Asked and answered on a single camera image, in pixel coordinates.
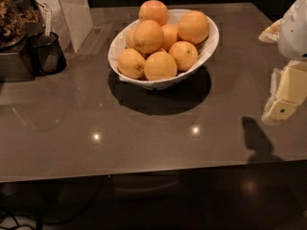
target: cable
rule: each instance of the cable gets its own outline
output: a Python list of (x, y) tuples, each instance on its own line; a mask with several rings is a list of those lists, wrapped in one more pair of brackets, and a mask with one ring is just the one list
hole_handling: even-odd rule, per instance
[(64, 219), (64, 220), (60, 220), (60, 221), (56, 221), (56, 222), (43, 221), (42, 223), (46, 224), (46, 225), (50, 225), (50, 226), (63, 225), (67, 222), (70, 222), (73, 219), (76, 219), (79, 215), (81, 215), (89, 207), (89, 205), (95, 199), (96, 195), (99, 193), (99, 191), (100, 191), (100, 189), (103, 185), (103, 182), (104, 182), (104, 178), (102, 178), (101, 182), (99, 183), (99, 185), (98, 185), (97, 189), (95, 190), (94, 194), (92, 195), (92, 197), (85, 203), (85, 205), (82, 207), (82, 209), (79, 212), (77, 212), (77, 214), (73, 215), (70, 218)]
[(10, 211), (8, 211), (7, 209), (5, 209), (1, 206), (0, 206), (0, 209), (3, 210), (4, 212), (6, 212), (13, 219), (13, 221), (16, 223), (16, 226), (19, 227), (19, 223), (18, 223), (16, 217)]
[(14, 226), (14, 227), (4, 227), (4, 226), (0, 226), (0, 229), (5, 229), (5, 230), (17, 230), (19, 229), (20, 227), (28, 227), (30, 228), (31, 230), (35, 230), (35, 228), (32, 226), (32, 225), (29, 225), (29, 224), (21, 224), (19, 226)]
[[(7, 217), (11, 217), (13, 219), (13, 221), (15, 222), (15, 226), (12, 226), (12, 227), (4, 227), (4, 226), (1, 226), (0, 225), (0, 229), (5, 229), (5, 230), (18, 230), (19, 228), (21, 227), (28, 227), (30, 228), (31, 230), (42, 230), (42, 222), (41, 222), (41, 216), (38, 215), (38, 214), (13, 214), (11, 213), (9, 210), (5, 209), (4, 207), (1, 207), (0, 206), (0, 209), (2, 209), (5, 214), (2, 214), (0, 215), (2, 218), (0, 218), (0, 224), (4, 221), (4, 219), (6, 219)], [(32, 225), (30, 224), (26, 224), (26, 223), (22, 223), (20, 224), (17, 220), (16, 217), (24, 217), (24, 218), (28, 218), (28, 219), (31, 219), (31, 218), (34, 218), (34, 221), (35, 221), (35, 227), (33, 227)]]

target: countertop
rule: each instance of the countertop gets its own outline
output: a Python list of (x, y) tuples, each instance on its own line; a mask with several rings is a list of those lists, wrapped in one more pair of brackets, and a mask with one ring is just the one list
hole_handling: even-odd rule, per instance
[(156, 172), (307, 159), (307, 108), (261, 122), (273, 68), (287, 61), (258, 40), (272, 22), (250, 3), (197, 9), (218, 26), (214, 55), (165, 90), (121, 82), (113, 38), (138, 8), (92, 9), (95, 27), (61, 73), (0, 84), (0, 181)]

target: fruit bowl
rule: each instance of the fruit bowl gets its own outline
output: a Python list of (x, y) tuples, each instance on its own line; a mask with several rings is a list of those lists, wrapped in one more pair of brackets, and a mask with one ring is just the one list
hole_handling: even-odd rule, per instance
[[(189, 10), (169, 10), (169, 21), (168, 23), (177, 24), (180, 18)], [(117, 68), (117, 58), (120, 53), (126, 48), (126, 34), (131, 27), (134, 27), (140, 23), (136, 20), (129, 24), (121, 33), (119, 33), (112, 41), (109, 51), (108, 51), (108, 61), (113, 69), (113, 71), (119, 76), (120, 81), (130, 82), (146, 89), (164, 89), (170, 87), (184, 79), (188, 78), (192, 73), (198, 70), (214, 53), (219, 42), (219, 30), (214, 23), (214, 21), (207, 16), (210, 31), (209, 37), (197, 45), (199, 52), (198, 62), (195, 63), (188, 71), (179, 73), (176, 77), (167, 80), (134, 80), (125, 75), (121, 74)]]

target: floor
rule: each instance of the floor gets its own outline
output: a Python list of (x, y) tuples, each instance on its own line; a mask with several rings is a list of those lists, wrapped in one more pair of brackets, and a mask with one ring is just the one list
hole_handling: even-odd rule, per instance
[(43, 230), (300, 230), (306, 174), (301, 161), (8, 183), (0, 207)]

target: white object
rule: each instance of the white object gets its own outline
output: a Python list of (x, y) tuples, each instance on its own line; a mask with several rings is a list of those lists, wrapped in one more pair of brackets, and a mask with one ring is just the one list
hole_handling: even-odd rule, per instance
[(77, 53), (93, 28), (87, 0), (36, 0), (52, 8), (51, 30), (59, 36), (59, 44), (65, 51), (70, 43)]
[(271, 97), (262, 116), (267, 125), (279, 125), (288, 120), (307, 97), (306, 11), (307, 0), (296, 0), (283, 18), (274, 23), (278, 26), (278, 35), (267, 28), (259, 36), (264, 42), (276, 39), (279, 54), (290, 61), (282, 71), (274, 69), (272, 73)]
[[(180, 18), (186, 13), (188, 10), (169, 10), (169, 21), (168, 23), (177, 24)], [(169, 80), (133, 80), (131, 78), (126, 77), (121, 74), (117, 69), (117, 58), (119, 54), (126, 48), (126, 33), (129, 31), (131, 27), (134, 27), (140, 23), (139, 20), (134, 21), (130, 25), (128, 25), (121, 33), (119, 33), (111, 43), (111, 46), (108, 51), (108, 61), (114, 70), (115, 73), (118, 74), (119, 79), (121, 81), (127, 81), (139, 86), (142, 86), (147, 89), (163, 89), (169, 86), (172, 86), (186, 78), (188, 78), (193, 72), (195, 72), (198, 68), (200, 68), (214, 53), (216, 47), (219, 42), (219, 30), (216, 24), (213, 22), (211, 18), (208, 18), (210, 23), (210, 32), (209, 37), (197, 48), (199, 50), (199, 60), (196, 64), (194, 64), (187, 72), (180, 73), (178, 76), (169, 79)]]
[(45, 11), (45, 22), (46, 22), (46, 28), (45, 28), (45, 35), (49, 36), (51, 31), (51, 14), (52, 10), (48, 7), (48, 5), (44, 4), (44, 11)]

